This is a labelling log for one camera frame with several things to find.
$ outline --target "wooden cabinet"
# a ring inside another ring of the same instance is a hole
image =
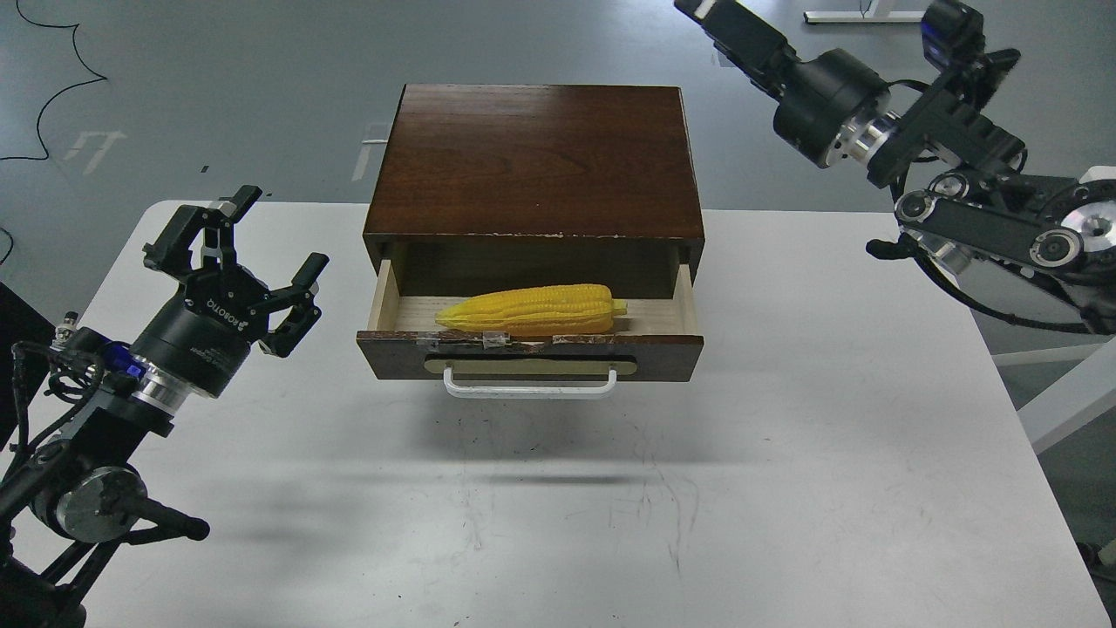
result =
[[[377,271],[357,344],[381,379],[461,374],[687,381],[704,232],[676,87],[407,85],[364,226]],[[599,282],[628,301],[608,335],[445,330],[468,296]]]

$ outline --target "yellow corn cob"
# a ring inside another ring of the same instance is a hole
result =
[[[463,332],[602,335],[613,328],[613,316],[626,312],[608,286],[574,283],[482,293],[439,311],[434,321]]]

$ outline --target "wood grain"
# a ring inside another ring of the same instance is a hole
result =
[[[407,85],[365,238],[704,239],[676,87]]]

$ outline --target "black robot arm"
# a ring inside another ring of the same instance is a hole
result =
[[[285,358],[320,318],[314,305],[317,277],[328,262],[310,253],[291,284],[271,290],[237,261],[233,225],[260,196],[242,186],[214,206],[180,206],[166,228],[144,247],[144,264],[179,281],[174,296],[131,346],[75,330],[76,313],[50,347],[20,344],[16,374],[29,356],[45,358],[50,393],[74,405],[36,437],[27,422],[27,395],[15,381],[19,436],[0,484],[0,628],[80,627],[80,602],[122,544],[179,537],[200,541],[203,520],[147,496],[128,458],[148,433],[167,436],[171,421],[192,393],[218,397],[260,342]],[[201,263],[193,265],[201,235]],[[289,308],[269,329],[270,313]],[[73,545],[41,573],[13,557],[12,520],[29,509]],[[144,520],[153,526],[133,530]],[[70,582],[61,579],[77,566]]]
[[[787,39],[735,0],[675,0],[714,46],[779,102],[776,133],[819,167],[853,157],[877,187],[891,187],[905,238],[869,252],[914,257],[965,305],[1012,325],[1116,334],[1116,174],[1021,173],[1023,142],[980,112],[1016,66],[1014,49],[984,50],[984,18],[958,0],[935,0],[922,21],[923,52],[940,70],[930,85],[888,83],[841,49],[802,61]],[[921,91],[904,113],[889,87]],[[922,157],[924,152],[933,157]],[[911,164],[940,158],[952,170],[904,194]],[[1075,307],[1083,323],[1028,321],[960,292],[937,267],[959,273],[991,261]]]

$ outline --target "black cable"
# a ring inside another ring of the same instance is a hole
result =
[[[105,376],[104,364],[99,356],[94,354],[86,354],[84,351],[67,352],[69,356],[79,359],[81,363],[92,366],[94,369],[93,380],[89,387],[86,388],[80,399],[70,408],[65,415],[62,415],[58,421],[50,424],[45,431],[39,433],[35,438],[29,439],[30,436],[30,423],[27,417],[27,409],[30,405],[27,399],[26,385],[26,373],[23,363],[29,354],[35,354],[37,356],[42,356],[48,361],[55,363],[59,360],[59,355],[52,351],[49,347],[44,345],[38,345],[33,342],[20,341],[12,346],[12,396],[16,403],[16,422],[18,436],[15,447],[15,456],[11,460],[11,464],[8,466],[8,471],[4,473],[4,480],[11,476],[30,460],[31,454],[38,448],[38,446],[51,434],[58,431],[60,427],[69,423],[83,408],[93,399],[94,394],[100,388],[100,381]]]
[[[39,116],[35,119],[35,134],[39,136],[39,145],[42,146],[42,152],[45,153],[44,156],[40,156],[40,157],[35,157],[35,156],[7,156],[7,157],[0,157],[0,161],[8,161],[8,160],[47,161],[48,158],[50,158],[50,151],[47,149],[47,144],[46,144],[46,142],[42,141],[41,125],[42,125],[42,114],[44,114],[44,112],[47,110],[47,107],[50,106],[50,103],[55,102],[55,98],[57,98],[58,96],[61,96],[66,91],[69,91],[70,89],[74,89],[75,87],[81,87],[83,85],[92,85],[94,83],[100,83],[102,80],[108,80],[108,77],[105,76],[105,75],[103,75],[103,74],[100,74],[99,71],[93,69],[92,67],[89,67],[89,64],[85,62],[85,59],[81,58],[81,52],[78,52],[78,50],[77,50],[77,27],[81,26],[80,23],[71,23],[71,25],[68,25],[68,26],[64,26],[64,25],[37,22],[37,21],[35,21],[35,20],[32,20],[32,19],[30,19],[30,18],[28,18],[27,16],[23,15],[23,10],[19,8],[19,0],[16,0],[16,11],[19,13],[19,17],[23,18],[25,21],[27,21],[28,23],[32,23],[35,26],[40,26],[42,28],[71,28],[71,29],[74,29],[73,32],[70,33],[70,42],[74,45],[74,54],[77,55],[77,60],[80,61],[80,64],[85,67],[85,69],[89,70],[89,74],[92,74],[92,75],[94,75],[94,76],[97,77],[97,78],[94,78],[92,80],[84,80],[81,83],[75,83],[74,85],[70,85],[69,87],[64,87],[62,89],[59,89],[58,91],[55,93],[54,96],[50,97],[50,99],[48,99],[46,102],[46,104],[42,105],[42,108],[39,109]]]
[[[73,408],[70,408],[65,415],[59,417],[58,421],[47,426],[46,429],[40,432],[38,436],[32,438],[31,442],[27,444],[27,446],[30,447],[32,452],[37,450],[39,445],[41,445],[42,442],[47,439],[48,436],[57,432],[64,425],[68,424],[74,417],[76,417],[77,414],[80,413],[81,409],[85,408],[87,404],[89,404],[89,400],[93,399],[93,396],[96,395],[97,390],[100,389],[100,381],[105,378],[104,363],[102,361],[99,356],[95,356],[93,354],[84,354],[84,356],[87,356],[89,358],[90,366],[94,369],[93,383],[89,385],[88,388],[85,389],[85,393],[81,395],[81,399],[79,399],[78,403],[75,404]]]
[[[11,234],[11,231],[4,229],[3,226],[0,226],[0,231],[8,235],[8,252],[4,252],[3,257],[0,257],[0,265],[3,265],[3,262],[8,261],[8,255],[11,254],[11,250],[16,248],[16,236]]]
[[[913,238],[911,238],[911,235],[907,235],[906,233],[899,236],[901,240],[903,238],[908,238],[913,240]],[[961,302],[965,307],[980,311],[981,313],[984,313],[985,317],[991,317],[998,321],[1003,321],[1009,326],[1018,326],[1020,328],[1031,328],[1035,330],[1046,330],[1048,332],[1062,332],[1067,335],[1093,335],[1093,332],[1089,331],[1089,329],[1085,327],[1085,325],[1083,323],[1047,323],[1043,321],[1033,321],[1031,319],[1023,319],[1021,317],[1016,317],[1014,313],[1000,311],[999,309],[993,309],[984,305],[983,302],[969,296],[960,288],[958,288],[955,284],[953,284],[953,281],[946,278],[945,274],[943,274],[942,271],[939,270],[937,264],[935,264],[933,259],[931,259],[930,253],[922,250],[922,248],[918,247],[917,243],[914,242],[911,243],[914,247],[916,247],[916,250],[914,251],[915,252],[914,260],[915,263],[918,264],[918,268],[922,268],[922,271],[927,277],[930,277],[930,280],[933,281],[935,286],[941,288],[942,291],[950,294],[958,302]]]

